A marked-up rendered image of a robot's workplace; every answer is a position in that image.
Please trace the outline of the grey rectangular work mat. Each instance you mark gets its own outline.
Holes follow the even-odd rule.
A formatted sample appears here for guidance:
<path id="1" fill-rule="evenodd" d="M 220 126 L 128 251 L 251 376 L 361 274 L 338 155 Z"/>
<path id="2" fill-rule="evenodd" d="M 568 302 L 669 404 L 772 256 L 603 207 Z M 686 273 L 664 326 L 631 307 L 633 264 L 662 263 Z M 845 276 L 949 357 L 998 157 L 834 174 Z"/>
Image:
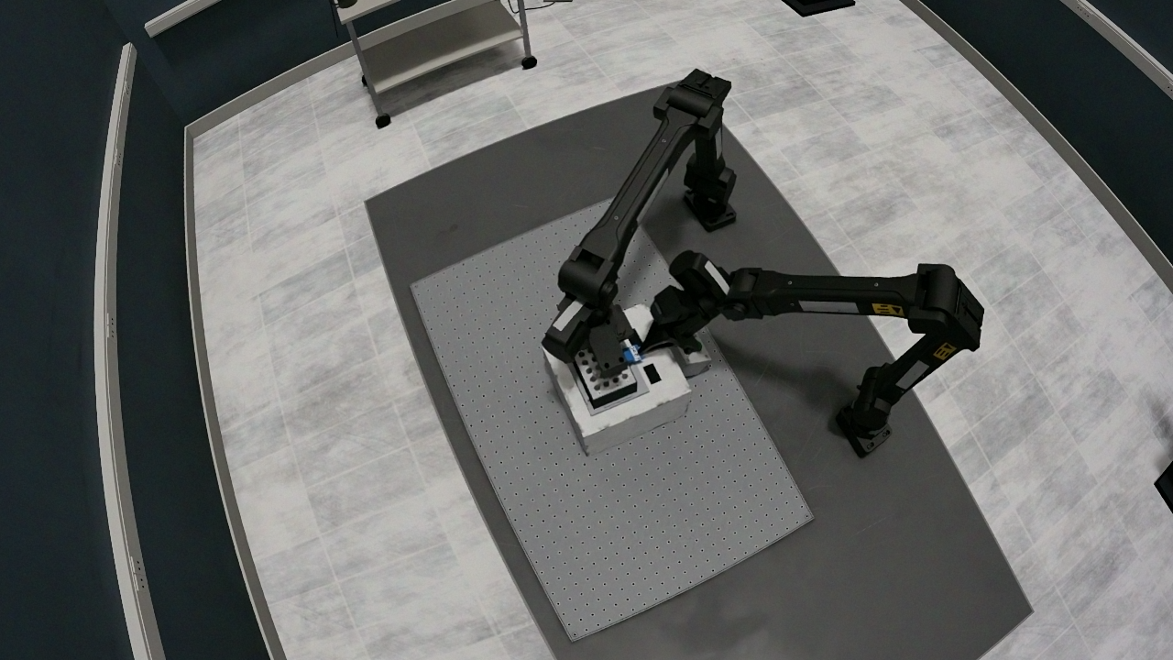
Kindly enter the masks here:
<path id="1" fill-rule="evenodd" d="M 571 642 L 814 519 L 706 326 L 712 360 L 686 380 L 686 415 L 584 454 L 541 342 L 565 297 L 563 261 L 615 197 L 411 284 L 466 431 Z"/>

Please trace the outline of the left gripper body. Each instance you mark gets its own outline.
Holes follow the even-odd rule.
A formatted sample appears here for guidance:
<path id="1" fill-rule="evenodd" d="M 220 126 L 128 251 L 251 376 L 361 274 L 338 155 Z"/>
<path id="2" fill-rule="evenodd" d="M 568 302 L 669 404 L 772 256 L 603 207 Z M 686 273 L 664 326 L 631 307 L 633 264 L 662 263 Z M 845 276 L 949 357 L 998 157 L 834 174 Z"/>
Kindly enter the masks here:
<path id="1" fill-rule="evenodd" d="M 699 312 L 701 312 L 703 317 L 707 317 L 707 313 L 705 313 L 704 309 L 701 309 L 701 306 L 698 306 L 698 309 L 699 309 Z M 707 317 L 707 319 L 708 319 L 708 317 Z M 708 319 L 708 321 L 711 321 L 711 319 Z M 670 329 L 669 329 L 669 327 L 670 327 Z M 677 327 L 674 327 L 674 322 L 662 324 L 662 329 L 663 329 L 663 335 L 666 336 L 669 339 L 669 341 L 674 341 L 674 342 L 679 343 L 680 349 L 683 349 L 683 351 L 685 349 L 684 352 L 685 352 L 686 355 L 690 356 L 690 354 L 694 354 L 694 352 L 697 352 L 697 351 L 700 349 L 700 346 L 699 346 L 698 341 L 696 341 L 694 335 L 691 335 L 690 338 L 687 338 L 685 335 L 680 335 L 678 333 L 678 331 L 677 331 Z M 690 347 L 690 349 L 689 349 L 689 347 Z"/>

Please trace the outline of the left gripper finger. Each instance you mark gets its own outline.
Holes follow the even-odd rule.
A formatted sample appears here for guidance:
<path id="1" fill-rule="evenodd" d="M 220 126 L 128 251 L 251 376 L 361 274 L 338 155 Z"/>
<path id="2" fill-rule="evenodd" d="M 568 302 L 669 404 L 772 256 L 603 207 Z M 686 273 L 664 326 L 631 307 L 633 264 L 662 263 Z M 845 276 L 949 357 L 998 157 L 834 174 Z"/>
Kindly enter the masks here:
<path id="1" fill-rule="evenodd" d="M 662 325 L 652 321 L 651 327 L 647 331 L 647 336 L 645 336 L 644 341 L 642 341 L 642 343 L 640 343 L 640 349 L 642 349 L 642 347 L 645 346 L 645 343 L 647 343 L 649 341 L 651 341 L 651 338 L 656 336 L 656 334 L 659 333 L 659 331 L 662 331 Z M 638 352 L 640 352 L 640 349 L 637 351 L 637 354 L 638 354 Z"/>
<path id="2" fill-rule="evenodd" d="M 663 342 L 667 342 L 667 343 L 663 343 Z M 658 346 L 657 346 L 657 343 L 658 343 Z M 651 354 L 651 352 L 653 352 L 653 351 L 670 349 L 670 347 L 678 347 L 678 346 L 679 346 L 679 343 L 677 343 L 674 341 L 669 341 L 669 339 L 665 335 L 663 335 L 663 329 L 662 329 L 653 338 L 651 338 L 651 341 L 649 341 L 647 343 L 645 343 L 645 346 L 642 347 L 642 349 L 640 349 L 640 352 L 638 352 L 638 354 L 640 354 L 640 355 Z"/>

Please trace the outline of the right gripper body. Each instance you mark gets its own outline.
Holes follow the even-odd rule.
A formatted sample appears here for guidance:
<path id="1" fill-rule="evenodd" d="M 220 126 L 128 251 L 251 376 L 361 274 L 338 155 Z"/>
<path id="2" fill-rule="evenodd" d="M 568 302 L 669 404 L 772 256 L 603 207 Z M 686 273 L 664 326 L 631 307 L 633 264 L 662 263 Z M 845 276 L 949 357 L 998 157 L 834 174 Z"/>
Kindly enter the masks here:
<path id="1" fill-rule="evenodd" d="M 621 339 L 625 339 L 628 336 L 633 336 L 633 329 L 631 327 L 631 324 L 629 322 L 628 315 L 624 312 L 621 312 L 621 313 L 617 312 L 617 309 L 613 306 L 613 302 L 610 304 L 610 309 L 611 309 L 611 312 L 613 312 L 613 317 L 615 317 L 615 319 L 617 321 L 617 329 L 619 329 L 619 335 L 617 335 L 617 339 L 621 341 Z M 606 317 L 608 317 L 608 313 L 606 313 Z M 606 317 L 605 317 L 605 319 L 606 319 Z M 605 319 L 603 319 L 602 324 L 605 322 Z M 592 325 L 592 326 L 589 326 L 589 327 L 598 327 L 602 324 L 596 324 L 596 325 Z M 625 333 L 625 327 L 628 327 L 628 333 Z"/>

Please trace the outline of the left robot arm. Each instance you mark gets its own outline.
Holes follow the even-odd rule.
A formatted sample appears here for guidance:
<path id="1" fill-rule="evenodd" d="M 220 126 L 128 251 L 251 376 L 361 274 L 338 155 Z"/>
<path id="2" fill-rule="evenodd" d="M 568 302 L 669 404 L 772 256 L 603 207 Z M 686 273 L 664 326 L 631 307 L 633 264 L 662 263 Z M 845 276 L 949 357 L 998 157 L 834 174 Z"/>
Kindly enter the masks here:
<path id="1" fill-rule="evenodd" d="M 686 250 L 672 260 L 669 274 L 684 290 L 662 290 L 650 313 L 658 325 L 674 322 L 680 336 L 692 336 L 720 313 L 733 322 L 789 313 L 899 317 L 913 334 L 925 334 L 890 367 L 868 368 L 856 385 L 859 396 L 839 410 L 863 454 L 891 437 L 891 406 L 906 392 L 960 351 L 979 349 L 985 309 L 947 264 L 918 263 L 916 274 L 899 277 L 789 275 L 762 268 L 728 275 L 707 256 Z"/>

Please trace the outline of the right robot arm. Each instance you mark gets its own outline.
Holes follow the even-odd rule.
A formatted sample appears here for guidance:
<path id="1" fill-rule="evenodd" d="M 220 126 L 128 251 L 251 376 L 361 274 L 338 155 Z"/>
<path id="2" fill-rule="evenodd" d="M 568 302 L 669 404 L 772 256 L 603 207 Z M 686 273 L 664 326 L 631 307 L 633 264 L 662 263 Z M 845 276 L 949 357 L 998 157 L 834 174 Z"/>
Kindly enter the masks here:
<path id="1" fill-rule="evenodd" d="M 693 140 L 696 154 L 686 163 L 684 184 L 690 191 L 685 191 L 685 199 L 708 230 L 735 220 L 728 197 L 737 175 L 723 159 L 723 102 L 728 91 L 730 81 L 712 79 L 708 72 L 700 70 L 690 72 L 674 88 L 663 89 L 653 106 L 653 116 L 662 120 L 662 125 L 602 220 L 584 234 L 560 268 L 558 288 L 565 297 L 557 306 L 560 314 L 552 326 L 545 329 L 542 346 L 548 354 L 571 363 L 578 351 L 590 348 L 603 379 L 628 370 L 628 356 L 621 351 L 617 321 L 610 309 L 619 293 L 617 272 L 633 231 L 640 227 L 663 183 Z"/>

